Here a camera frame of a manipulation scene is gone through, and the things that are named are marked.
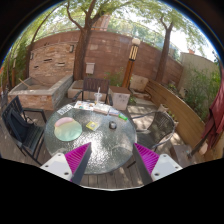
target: sky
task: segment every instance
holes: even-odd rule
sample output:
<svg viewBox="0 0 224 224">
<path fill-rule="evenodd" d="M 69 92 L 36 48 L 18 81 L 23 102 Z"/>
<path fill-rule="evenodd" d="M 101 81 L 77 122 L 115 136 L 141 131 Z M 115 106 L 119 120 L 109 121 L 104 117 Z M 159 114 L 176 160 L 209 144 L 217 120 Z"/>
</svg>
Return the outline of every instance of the sky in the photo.
<svg viewBox="0 0 224 224">
<path fill-rule="evenodd" d="M 130 12 L 129 12 L 128 14 L 126 14 L 125 17 L 126 17 L 126 19 L 130 19 L 130 20 L 132 20 L 133 22 L 138 22 L 138 20 L 141 20 L 140 17 L 136 17 L 135 14 L 130 13 Z M 148 27 L 148 28 L 150 28 L 150 29 L 152 29 L 152 30 L 158 32 L 157 27 L 154 26 L 153 24 L 143 24 L 142 22 L 141 22 L 140 24 L 142 24 L 142 25 L 144 25 L 144 26 L 146 26 L 146 27 Z M 207 46 L 207 47 L 205 46 L 205 47 L 203 48 L 204 53 L 205 53 L 206 58 L 207 58 L 208 60 L 211 60 L 212 62 L 214 62 L 215 57 L 214 57 L 212 51 L 214 51 L 214 52 L 216 53 L 216 50 L 214 49 L 214 47 L 212 46 L 212 44 L 210 43 L 210 41 L 208 40 L 208 38 L 206 37 L 206 35 L 204 35 L 204 37 L 206 38 L 207 43 L 208 43 L 208 46 Z M 187 48 L 187 42 L 186 42 L 185 34 L 184 34 L 183 32 L 180 32 L 180 31 L 172 32 L 172 33 L 171 33 L 171 37 L 170 37 L 170 41 L 171 41 L 174 45 L 176 45 L 176 46 L 181 50 L 181 52 L 186 52 L 186 53 L 189 52 L 189 51 L 188 51 L 188 48 Z M 195 51 L 195 55 L 200 55 L 200 56 L 202 56 L 201 53 L 200 53 L 198 50 Z"/>
</svg>

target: glass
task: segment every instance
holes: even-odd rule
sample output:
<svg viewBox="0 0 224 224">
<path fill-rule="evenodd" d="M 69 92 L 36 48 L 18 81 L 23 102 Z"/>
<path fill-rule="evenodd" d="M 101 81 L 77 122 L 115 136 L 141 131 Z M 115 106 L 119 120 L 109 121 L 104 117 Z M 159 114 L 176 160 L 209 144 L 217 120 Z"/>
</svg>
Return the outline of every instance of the glass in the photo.
<svg viewBox="0 0 224 224">
<path fill-rule="evenodd" d="M 95 104 L 99 103 L 102 98 L 102 94 L 94 93 L 94 96 L 95 96 Z"/>
</svg>

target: round glass table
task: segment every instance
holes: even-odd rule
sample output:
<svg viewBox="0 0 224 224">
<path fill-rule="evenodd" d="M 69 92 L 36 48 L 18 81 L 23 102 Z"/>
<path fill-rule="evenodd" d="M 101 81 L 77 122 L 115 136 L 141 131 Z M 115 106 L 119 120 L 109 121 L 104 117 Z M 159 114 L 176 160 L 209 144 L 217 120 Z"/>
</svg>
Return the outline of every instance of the round glass table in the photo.
<svg viewBox="0 0 224 224">
<path fill-rule="evenodd" d="M 81 124 L 82 133 L 77 139 L 66 142 L 56 138 L 54 124 L 62 117 L 71 117 Z M 99 124 L 95 131 L 86 127 L 90 121 Z M 110 121 L 117 124 L 116 129 L 109 128 Z M 124 121 L 117 116 L 72 108 L 63 115 L 57 111 L 51 115 L 45 126 L 44 141 L 51 156 L 59 152 L 65 154 L 91 142 L 92 153 L 85 174 L 103 174 L 121 167 L 131 158 L 137 135 L 133 123 L 129 120 Z"/>
</svg>

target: patio chair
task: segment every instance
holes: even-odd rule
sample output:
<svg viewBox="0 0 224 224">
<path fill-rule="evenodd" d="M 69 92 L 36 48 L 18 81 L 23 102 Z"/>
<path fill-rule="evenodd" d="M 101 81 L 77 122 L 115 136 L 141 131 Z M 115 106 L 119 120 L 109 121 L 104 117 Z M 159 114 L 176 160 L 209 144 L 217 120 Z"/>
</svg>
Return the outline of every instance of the patio chair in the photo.
<svg viewBox="0 0 224 224">
<path fill-rule="evenodd" d="M 57 153 L 40 168 L 80 185 L 91 153 L 91 143 L 87 143 L 65 155 Z"/>
<path fill-rule="evenodd" d="M 20 149 L 20 151 L 26 156 L 23 150 L 39 165 L 37 161 L 39 151 L 43 144 L 42 135 L 44 133 L 44 127 L 37 126 L 34 123 L 28 123 L 27 118 L 24 115 L 24 110 L 32 112 L 41 112 L 44 121 L 46 122 L 46 117 L 43 111 L 39 109 L 23 109 L 19 101 L 18 96 L 15 97 L 6 107 L 2 113 L 2 120 L 8 130 L 12 140 Z"/>
<path fill-rule="evenodd" d="M 100 87 L 100 93 L 106 94 L 105 104 L 107 103 L 107 97 L 109 97 L 109 104 L 113 106 L 112 97 L 108 94 L 109 91 L 110 80 L 107 79 L 96 79 L 96 78 L 84 78 L 83 89 L 80 90 L 73 98 L 72 102 L 76 102 L 78 96 L 82 93 L 82 101 L 84 96 L 84 91 L 88 92 L 98 92 L 98 88 Z"/>
<path fill-rule="evenodd" d="M 175 132 L 175 124 L 173 119 L 165 112 L 153 111 L 141 116 L 133 117 L 131 120 L 136 118 L 142 118 L 147 115 L 153 115 L 154 118 L 151 125 L 144 130 L 136 130 L 137 132 L 137 143 L 147 147 L 148 149 L 154 149 L 156 151 L 159 145 L 162 145 L 170 140 Z"/>
<path fill-rule="evenodd" d="M 33 108 L 23 108 L 22 105 L 21 105 L 21 102 L 19 100 L 19 97 L 16 96 L 8 105 L 7 105 L 7 108 L 5 110 L 10 110 L 11 108 L 13 108 L 18 114 L 20 114 L 24 120 L 26 122 L 28 122 L 28 119 L 29 121 L 31 121 L 31 123 L 34 123 L 34 121 L 25 114 L 25 111 L 28 111 L 28 112 L 38 112 L 38 113 L 41 113 L 42 115 L 42 118 L 44 120 L 44 122 L 46 123 L 47 122 L 47 119 L 46 119 L 46 116 L 45 116 L 45 113 L 44 113 L 44 110 L 42 109 L 33 109 Z"/>
<path fill-rule="evenodd" d="M 35 124 L 27 123 L 13 108 L 3 112 L 5 126 L 11 135 L 12 140 L 20 149 L 24 150 L 36 163 L 42 165 L 37 161 L 41 146 L 43 144 L 44 127 L 36 126 Z"/>
</svg>

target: leaves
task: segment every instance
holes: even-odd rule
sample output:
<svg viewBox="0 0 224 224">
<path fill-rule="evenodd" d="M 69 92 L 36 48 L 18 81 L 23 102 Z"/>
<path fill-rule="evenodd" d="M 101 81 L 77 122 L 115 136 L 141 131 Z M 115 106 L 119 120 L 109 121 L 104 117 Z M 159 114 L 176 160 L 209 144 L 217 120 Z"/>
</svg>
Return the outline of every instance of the leaves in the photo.
<svg viewBox="0 0 224 224">
<path fill-rule="evenodd" d="M 17 51 L 16 64 L 15 64 L 15 77 L 16 77 L 16 85 L 20 83 L 20 79 L 24 79 L 24 72 L 26 67 L 26 45 L 27 39 L 23 38 L 22 42 L 19 45 L 19 49 Z"/>
<path fill-rule="evenodd" d="M 204 56 L 203 47 L 207 46 L 207 41 L 197 26 L 187 17 L 168 5 L 155 0 L 142 0 L 141 3 L 133 5 L 135 6 L 135 13 L 144 18 L 142 21 L 147 24 L 156 23 L 158 29 L 163 30 L 163 33 L 166 31 L 165 27 L 168 28 L 173 23 L 175 31 L 185 33 L 187 47 L 195 49 L 196 46 L 199 46 L 198 50 Z"/>
<path fill-rule="evenodd" d="M 121 86 L 124 78 L 123 74 L 124 68 L 120 67 L 119 71 L 117 72 L 105 72 L 106 76 L 104 79 L 110 80 L 111 86 Z"/>
<path fill-rule="evenodd" d="M 205 121 L 209 112 L 208 108 L 220 87 L 219 71 L 217 69 L 210 73 L 206 69 L 198 70 L 189 67 L 187 77 L 187 94 L 184 100 Z"/>
</svg>

